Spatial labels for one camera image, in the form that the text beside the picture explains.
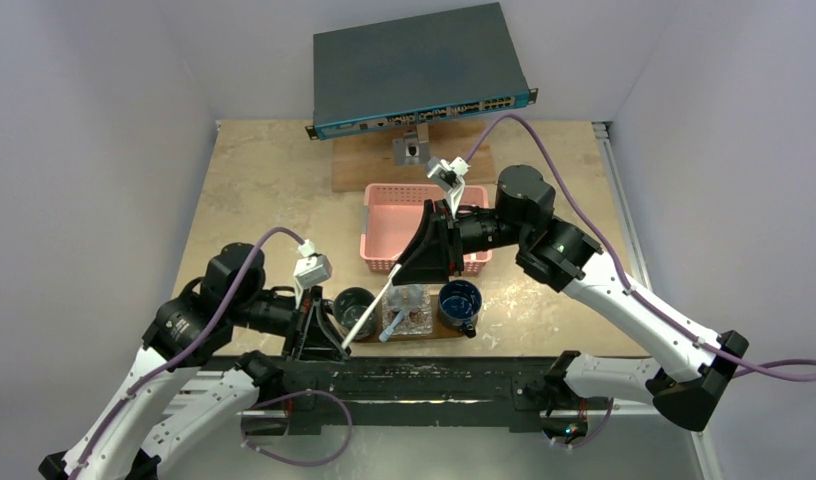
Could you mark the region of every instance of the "wooden table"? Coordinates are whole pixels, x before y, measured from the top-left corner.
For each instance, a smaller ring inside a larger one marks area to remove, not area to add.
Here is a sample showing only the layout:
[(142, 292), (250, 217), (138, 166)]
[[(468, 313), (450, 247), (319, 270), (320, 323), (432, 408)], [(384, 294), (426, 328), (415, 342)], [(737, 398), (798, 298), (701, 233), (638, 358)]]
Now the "wooden table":
[[(602, 158), (588, 122), (534, 122), (579, 205), (627, 258)], [(384, 276), (367, 270), (359, 255), (363, 192), (332, 193), (331, 141), (311, 141), (303, 121), (221, 122), (202, 195), (181, 261), (176, 291), (204, 274), (208, 260), (231, 242), (255, 242), (267, 229), (285, 226), (326, 253), (334, 275), (323, 284), (334, 298), (351, 286), (378, 292)], [(549, 169), (523, 128), (502, 122), (489, 136), (497, 171), (532, 165)], [(486, 185), (490, 198), (494, 185)], [(585, 228), (558, 193), (556, 214)], [(283, 236), (264, 247), (268, 285), (289, 285), (298, 254)], [(356, 344), (354, 355), (458, 356), (556, 355), (581, 350), (595, 355), (641, 355), (643, 349), (587, 307), (556, 294), (514, 263), (515, 248), (494, 251), (473, 281), (484, 305), (473, 339)], [(253, 349), (277, 354), (283, 339), (236, 329), (218, 353)]]

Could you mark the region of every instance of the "white stick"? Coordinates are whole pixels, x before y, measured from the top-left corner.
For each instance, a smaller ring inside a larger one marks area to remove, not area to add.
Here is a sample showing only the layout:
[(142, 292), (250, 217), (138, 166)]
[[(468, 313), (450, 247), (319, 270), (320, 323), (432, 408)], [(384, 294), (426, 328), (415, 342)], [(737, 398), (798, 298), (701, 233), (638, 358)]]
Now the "white stick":
[(348, 347), (349, 344), (352, 343), (352, 340), (355, 339), (355, 336), (358, 335), (358, 332), (360, 332), (361, 328), (364, 327), (364, 324), (367, 323), (367, 320), (370, 318), (370, 316), (372, 316), (372, 313), (376, 310), (376, 305), (378, 305), (379, 302), (381, 302), (381, 299), (382, 297), (384, 297), (385, 292), (387, 292), (387, 289), (390, 288), (390, 283), (393, 280), (393, 276), (396, 275), (396, 272), (398, 272), (400, 268), (402, 268), (402, 265), (397, 263), (390, 270), (390, 274), (387, 276), (387, 281), (385, 282), (384, 287), (382, 287), (382, 290), (379, 292), (378, 295), (376, 295), (376, 298), (375, 300), (373, 300), (373, 303), (371, 303), (367, 307), (367, 309), (364, 310), (364, 314), (361, 315), (361, 318), (359, 318), (358, 321), (355, 322), (355, 325), (352, 326), (352, 330), (350, 330), (349, 333), (346, 334), (346, 337), (343, 339), (343, 343), (340, 344), (341, 348), (346, 350), (346, 347)]

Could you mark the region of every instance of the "pink plastic basket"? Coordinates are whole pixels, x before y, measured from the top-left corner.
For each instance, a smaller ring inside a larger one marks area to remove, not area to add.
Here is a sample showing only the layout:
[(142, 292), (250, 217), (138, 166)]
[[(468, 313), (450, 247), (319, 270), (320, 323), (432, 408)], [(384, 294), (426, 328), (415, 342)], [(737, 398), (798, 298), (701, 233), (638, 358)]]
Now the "pink plastic basket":
[[(423, 201), (443, 199), (437, 185), (371, 183), (364, 192), (365, 219), (361, 231), (361, 258), (371, 272), (388, 273), (414, 237), (423, 215)], [(487, 189), (468, 186), (462, 205), (488, 207)], [(491, 252), (464, 256), (464, 274), (478, 275)]]

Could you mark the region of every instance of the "gray metal top panel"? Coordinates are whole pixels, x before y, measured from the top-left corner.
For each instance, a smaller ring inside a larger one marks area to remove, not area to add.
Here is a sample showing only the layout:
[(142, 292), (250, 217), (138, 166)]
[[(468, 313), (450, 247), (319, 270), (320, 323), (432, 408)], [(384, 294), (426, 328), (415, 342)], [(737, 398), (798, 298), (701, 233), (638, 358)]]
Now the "gray metal top panel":
[(314, 35), (314, 124), (528, 90), (498, 3)]

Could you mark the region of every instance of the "wooden board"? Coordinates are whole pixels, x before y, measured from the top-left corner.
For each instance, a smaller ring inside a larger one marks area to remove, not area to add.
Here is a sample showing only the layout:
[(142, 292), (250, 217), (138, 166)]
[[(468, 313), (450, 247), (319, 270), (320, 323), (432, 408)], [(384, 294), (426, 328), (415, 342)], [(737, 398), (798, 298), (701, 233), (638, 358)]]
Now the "wooden board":
[[(386, 343), (391, 342), (417, 342), (420, 340), (440, 340), (444, 338), (458, 338), (463, 337), (464, 334), (459, 332), (458, 330), (451, 329), (445, 326), (437, 319), (437, 311), (438, 311), (438, 296), (432, 295), (432, 333), (428, 333), (426, 335), (397, 335), (394, 334), (388, 339)], [(381, 324), (381, 308), (376, 310), (376, 333), (370, 335), (369, 337), (363, 340), (357, 340), (352, 343), (381, 343), (379, 342), (379, 334), (384, 330)]]
[[(400, 166), (393, 159), (393, 139), (414, 127), (394, 128), (334, 139), (331, 189), (363, 191), (371, 183), (428, 183), (424, 165)], [(485, 128), (483, 120), (451, 120), (429, 124), (431, 154), (452, 160), (466, 155)], [(483, 144), (470, 161), (467, 183), (496, 182), (490, 146)]]

